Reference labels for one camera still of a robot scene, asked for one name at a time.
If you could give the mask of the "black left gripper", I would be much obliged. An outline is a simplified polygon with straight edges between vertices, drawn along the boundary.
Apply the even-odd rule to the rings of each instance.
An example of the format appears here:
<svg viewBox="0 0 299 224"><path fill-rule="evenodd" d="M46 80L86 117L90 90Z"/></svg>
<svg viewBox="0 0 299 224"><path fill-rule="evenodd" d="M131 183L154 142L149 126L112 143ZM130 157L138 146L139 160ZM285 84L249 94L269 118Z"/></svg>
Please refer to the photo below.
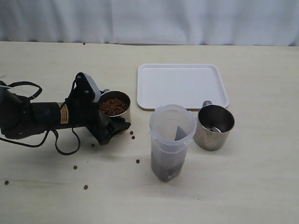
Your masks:
<svg viewBox="0 0 299 224"><path fill-rule="evenodd" d="M106 145L115 135L128 130L131 123L124 118L111 118L109 121L99 112L99 104L92 103L79 92L72 92L65 99L61 118L67 123L61 124L62 129L86 127L100 145Z"/></svg>

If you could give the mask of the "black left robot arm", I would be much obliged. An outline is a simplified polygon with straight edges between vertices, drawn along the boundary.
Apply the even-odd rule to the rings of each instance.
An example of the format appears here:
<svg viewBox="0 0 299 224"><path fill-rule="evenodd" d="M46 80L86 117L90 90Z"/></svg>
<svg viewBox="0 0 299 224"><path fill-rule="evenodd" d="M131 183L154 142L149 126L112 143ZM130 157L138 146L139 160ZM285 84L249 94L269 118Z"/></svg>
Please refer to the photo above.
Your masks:
<svg viewBox="0 0 299 224"><path fill-rule="evenodd" d="M59 129L86 127L100 145L131 126L129 96L121 91L101 91L94 80L78 73L64 102L32 102L42 93L35 83L0 83L0 131L3 141L19 144L37 134L58 135Z"/></svg>

